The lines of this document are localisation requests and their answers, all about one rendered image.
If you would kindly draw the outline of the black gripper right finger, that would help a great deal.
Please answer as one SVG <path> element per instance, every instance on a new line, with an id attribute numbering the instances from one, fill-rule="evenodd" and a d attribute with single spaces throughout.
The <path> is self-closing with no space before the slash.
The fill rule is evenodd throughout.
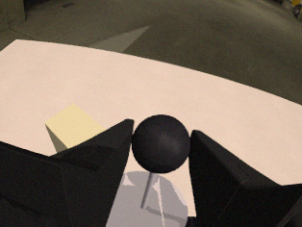
<path id="1" fill-rule="evenodd" d="M 192 130 L 189 174 L 198 227 L 284 227 L 302 214 L 302 184 L 280 186 Z"/>

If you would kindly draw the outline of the beige block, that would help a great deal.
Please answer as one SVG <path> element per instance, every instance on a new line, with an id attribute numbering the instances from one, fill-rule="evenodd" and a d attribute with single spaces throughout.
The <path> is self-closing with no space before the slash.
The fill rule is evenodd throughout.
<path id="1" fill-rule="evenodd" d="M 82 141 L 93 138 L 106 130 L 74 103 L 61 113 L 55 113 L 45 122 L 45 126 L 57 153 L 75 147 Z"/>

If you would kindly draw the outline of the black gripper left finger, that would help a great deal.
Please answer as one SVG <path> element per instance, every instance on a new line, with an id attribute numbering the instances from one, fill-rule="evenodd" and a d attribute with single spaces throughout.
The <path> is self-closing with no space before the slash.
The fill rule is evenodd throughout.
<path id="1" fill-rule="evenodd" d="M 59 227 L 105 227 L 133 129 L 127 118 L 51 156 L 0 140 L 0 194 L 52 215 Z"/>

